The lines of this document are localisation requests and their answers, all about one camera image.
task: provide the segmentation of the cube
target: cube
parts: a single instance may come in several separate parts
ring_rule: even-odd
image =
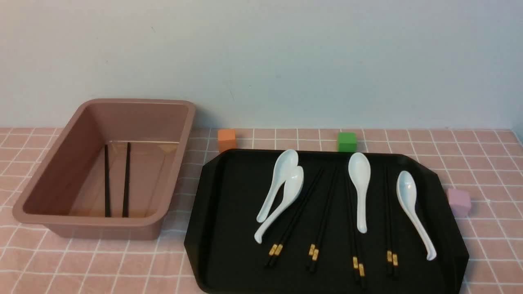
[[[218,151],[222,153],[234,148],[236,148],[236,132],[234,129],[218,130]]]
[[[355,133],[338,133],[338,152],[356,152],[358,139]]]
[[[464,218],[471,208],[469,192],[458,189],[447,189],[450,209],[455,218]]]

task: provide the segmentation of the ceramic spoon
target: ceramic spoon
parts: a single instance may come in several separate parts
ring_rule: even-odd
[[[270,214],[264,223],[261,224],[254,234],[254,239],[258,244],[262,243],[262,236],[265,230],[298,198],[302,186],[303,168],[301,166],[295,166],[286,179],[285,186],[283,187],[283,200],[280,205]]]
[[[274,171],[272,172],[272,183],[270,184],[269,193],[267,193],[267,197],[261,206],[260,212],[256,217],[256,221],[265,221],[269,215],[269,210],[272,206],[272,203],[274,202],[274,198],[276,198],[276,193],[280,189],[281,185],[283,185],[285,180],[289,177],[292,169],[297,165],[298,153],[293,149],[283,151],[278,159],[276,159],[276,163],[274,164]]]
[[[363,153],[354,153],[349,160],[350,180],[356,187],[358,206],[356,209],[356,227],[360,233],[367,232],[366,201],[370,181],[370,163]]]
[[[427,260],[433,260],[436,258],[436,249],[416,214],[416,183],[409,172],[400,172],[397,178],[396,192],[401,208],[403,208],[408,218],[411,219],[416,231],[418,231],[419,236],[422,238],[423,244],[425,244]]]

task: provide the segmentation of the orange block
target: orange block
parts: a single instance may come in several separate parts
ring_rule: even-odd
[[[220,153],[234,148],[236,148],[236,132],[234,129],[218,130],[218,150]]]

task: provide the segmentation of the spoon handle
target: spoon handle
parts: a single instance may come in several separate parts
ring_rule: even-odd
[[[414,227],[416,228],[416,231],[418,231],[419,236],[422,238],[423,244],[425,245],[425,249],[427,250],[427,260],[433,260],[434,258],[436,258],[436,248],[434,248],[434,244],[432,243],[432,240],[427,234],[427,231],[423,227],[422,222],[419,220],[418,215],[415,213],[412,214],[411,221]]]
[[[258,216],[256,217],[257,222],[264,222],[267,219],[267,216],[269,215],[270,207],[272,206],[272,203],[274,202],[274,199],[276,198],[276,194],[278,193],[278,190],[280,189],[281,184],[278,185],[278,183],[272,183],[269,188],[269,192],[267,193],[267,197],[265,198],[265,201],[263,202],[263,205],[260,208],[260,212],[258,213]]]
[[[290,205],[282,203],[280,206],[278,206],[271,214],[270,216],[261,224],[261,226],[258,228],[256,233],[254,233],[254,239],[258,244],[262,243],[262,237],[265,231],[270,227],[270,225],[280,216],[280,214],[285,211],[285,209]]]
[[[367,202],[367,190],[358,190],[358,206],[356,209],[356,227],[360,233],[365,234],[367,232],[367,214],[366,214],[366,202]]]

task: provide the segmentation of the chopsticks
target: chopsticks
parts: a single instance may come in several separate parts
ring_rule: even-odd
[[[109,147],[104,147],[104,166],[105,166],[105,217],[111,217],[111,191],[109,186]]]
[[[276,262],[278,261],[278,257],[281,254],[281,251],[283,250],[283,245],[287,243],[287,241],[290,238],[290,235],[292,234],[292,231],[296,227],[296,224],[300,220],[300,217],[303,214],[303,211],[305,210],[305,207],[307,206],[307,203],[309,202],[309,199],[311,198],[311,195],[313,194],[316,184],[321,178],[321,175],[323,174],[323,168],[320,167],[320,169],[317,171],[316,175],[314,176],[310,186],[306,190],[306,194],[303,196],[302,201],[298,205],[298,208],[294,215],[292,216],[291,221],[289,222],[287,228],[285,229],[283,235],[280,237],[278,243],[275,243],[272,245],[270,251],[269,251],[269,258],[267,259],[267,262],[265,263],[265,266],[274,266]]]
[[[393,274],[393,265],[392,265],[392,223],[391,223],[391,204],[390,204],[390,195],[389,195],[389,175],[388,175],[387,166],[383,167],[383,191],[385,194],[385,250],[386,250],[386,269],[387,275],[391,276]]]
[[[345,194],[346,194],[346,201],[347,201],[347,218],[348,218],[348,233],[349,233],[349,242],[350,242],[350,253],[353,256],[353,277],[355,282],[360,281],[360,273],[359,273],[359,262],[358,262],[358,247],[356,244],[356,230],[354,229],[354,210],[353,210],[353,204],[352,204],[352,196],[351,196],[351,189],[350,189],[350,181],[347,176],[344,176],[345,179]]]
[[[320,228],[318,230],[318,234],[316,236],[315,243],[312,243],[309,248],[309,256],[311,257],[311,261],[309,262],[309,272],[313,273],[316,271],[316,265],[320,254],[320,249],[322,247],[324,235],[325,235],[325,228],[327,227],[327,222],[329,219],[329,211],[331,209],[332,199],[334,198],[334,185],[336,184],[336,175],[338,173],[338,168],[336,167],[332,174],[331,184],[328,188],[327,192],[327,200],[325,201],[325,206],[323,208],[323,215],[322,220],[320,223]]]
[[[126,157],[126,179],[123,187],[123,209],[122,217],[129,217],[129,169],[131,164],[131,143],[127,142],[127,157]]]
[[[385,166],[384,172],[384,192],[385,192],[385,237],[386,237],[386,261],[387,261],[387,275],[398,278],[400,275],[400,268],[397,257],[397,240],[393,238],[393,211],[390,196],[389,170]]]
[[[354,281],[360,282],[361,287],[363,289],[367,288],[367,278],[365,276],[365,255],[363,250],[363,245],[361,243],[361,235],[358,233],[357,230],[355,230],[354,224],[356,223],[356,220],[354,219],[356,217],[356,212],[354,208],[356,207],[356,204],[353,203],[353,197],[355,193],[352,193],[352,185],[349,179],[346,177],[345,179],[346,184],[346,191],[347,191],[347,202],[348,202],[348,217],[349,217],[349,226],[350,231],[352,234],[352,243],[351,245],[354,247],[354,250],[351,248],[351,252],[353,254],[353,275],[354,275]]]

